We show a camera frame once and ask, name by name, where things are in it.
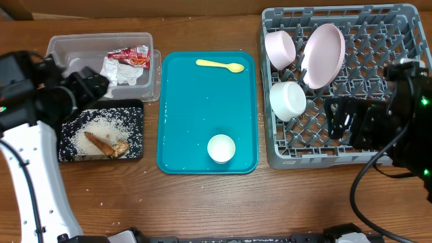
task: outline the white cup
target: white cup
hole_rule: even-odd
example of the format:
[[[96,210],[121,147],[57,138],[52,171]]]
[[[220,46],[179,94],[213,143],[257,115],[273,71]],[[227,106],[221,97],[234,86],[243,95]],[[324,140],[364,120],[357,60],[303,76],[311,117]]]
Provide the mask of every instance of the white cup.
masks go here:
[[[296,59],[294,42],[283,30],[266,34],[264,45],[271,64],[279,70],[286,68]]]
[[[270,105],[279,119],[288,122],[304,112],[306,96],[295,82],[277,83],[270,90]]]
[[[236,153],[236,144],[229,136],[219,134],[210,139],[207,152],[216,163],[224,164]]]

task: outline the green indicator light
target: green indicator light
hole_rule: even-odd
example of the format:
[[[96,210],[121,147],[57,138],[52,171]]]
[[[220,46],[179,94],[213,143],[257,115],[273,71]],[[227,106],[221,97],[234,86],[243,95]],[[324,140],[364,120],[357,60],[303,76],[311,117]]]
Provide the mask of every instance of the green indicator light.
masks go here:
[[[429,100],[426,99],[426,98],[423,98],[423,99],[421,99],[421,103],[422,103],[423,105],[427,105],[427,104],[429,104]]]

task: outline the blue tray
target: blue tray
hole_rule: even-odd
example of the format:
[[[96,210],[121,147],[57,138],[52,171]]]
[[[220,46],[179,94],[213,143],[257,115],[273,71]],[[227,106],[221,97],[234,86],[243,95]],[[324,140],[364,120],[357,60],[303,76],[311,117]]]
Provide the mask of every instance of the blue tray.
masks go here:
[[[220,67],[200,67],[197,59],[240,63],[234,74]],[[253,58],[243,51],[175,52],[163,61],[157,165],[171,174],[249,173],[259,160],[257,88]],[[207,152],[214,135],[236,143],[226,164]]]

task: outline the gray dish rack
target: gray dish rack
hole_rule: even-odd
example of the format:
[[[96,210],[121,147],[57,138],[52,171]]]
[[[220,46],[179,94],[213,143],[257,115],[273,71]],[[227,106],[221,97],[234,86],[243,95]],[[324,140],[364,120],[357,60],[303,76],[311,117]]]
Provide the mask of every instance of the gray dish rack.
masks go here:
[[[344,35],[344,64],[328,86],[313,90],[304,82],[300,66],[309,36],[322,24],[337,26]],[[265,52],[264,36],[284,30],[296,46],[296,60],[286,69],[275,69]],[[260,34],[260,67],[265,100],[267,160],[272,168],[318,168],[366,163],[376,152],[348,146],[349,132],[331,140],[323,104],[331,97],[388,100],[391,92],[383,80],[383,65],[403,57],[423,60],[431,69],[431,54],[419,13],[413,5],[362,5],[341,7],[279,7],[264,10]],[[271,110],[269,92],[277,82],[295,81],[307,97],[303,115],[284,122]],[[378,163],[390,165],[384,156]]]

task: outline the wooden table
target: wooden table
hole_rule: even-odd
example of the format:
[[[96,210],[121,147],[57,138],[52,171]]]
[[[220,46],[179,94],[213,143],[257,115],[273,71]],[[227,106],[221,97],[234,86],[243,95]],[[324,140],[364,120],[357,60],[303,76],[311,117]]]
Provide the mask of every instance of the wooden table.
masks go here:
[[[421,13],[421,17],[432,40],[432,12]],[[255,59],[258,167],[248,175],[163,173],[156,164],[159,104],[146,103],[141,160],[60,166],[70,206],[85,234],[110,236],[136,226],[146,236],[287,236],[322,232],[323,228],[347,222],[371,232],[357,219],[348,200],[359,165],[275,170],[267,164],[257,45],[260,19],[242,16],[0,23],[0,53],[31,50],[44,55],[49,39],[60,34],[149,32],[162,56],[172,51],[241,49]],[[404,171],[384,169],[390,173]],[[418,178],[393,180],[370,170],[356,198],[360,210],[381,227],[412,240],[430,242],[432,205],[426,196]],[[19,242],[18,206],[5,163],[0,169],[0,198],[0,242]]]

